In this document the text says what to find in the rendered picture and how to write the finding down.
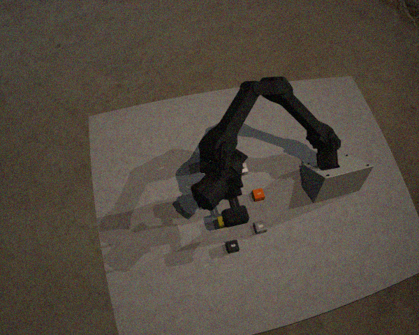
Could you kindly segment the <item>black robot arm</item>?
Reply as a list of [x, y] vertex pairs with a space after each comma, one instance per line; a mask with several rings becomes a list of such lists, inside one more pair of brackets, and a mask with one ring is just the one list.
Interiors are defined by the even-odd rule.
[[[285, 77], [263, 77], [258, 81], [244, 81], [217, 126], [200, 141], [200, 172], [205, 176], [191, 186], [198, 207], [213, 210], [242, 179], [243, 162], [248, 156], [236, 149], [237, 135], [257, 98], [262, 96], [287, 110], [307, 130], [306, 139], [317, 149], [317, 165], [321, 170], [340, 168], [337, 150], [341, 140], [331, 126], [317, 120], [293, 95], [293, 88]], [[211, 165], [210, 161], [219, 162]]]

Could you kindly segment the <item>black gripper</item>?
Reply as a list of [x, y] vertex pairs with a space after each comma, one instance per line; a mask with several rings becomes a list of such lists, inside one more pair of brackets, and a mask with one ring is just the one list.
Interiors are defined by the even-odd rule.
[[229, 188], [228, 193], [224, 196], [222, 200], [228, 200], [230, 203], [230, 207], [228, 209], [224, 209], [221, 214], [223, 217], [223, 222], [227, 228], [241, 225], [248, 223], [249, 221], [249, 215], [247, 212], [247, 208], [244, 205], [239, 205], [239, 200], [237, 196], [242, 195], [243, 188], [242, 180], [241, 182], [232, 188]]

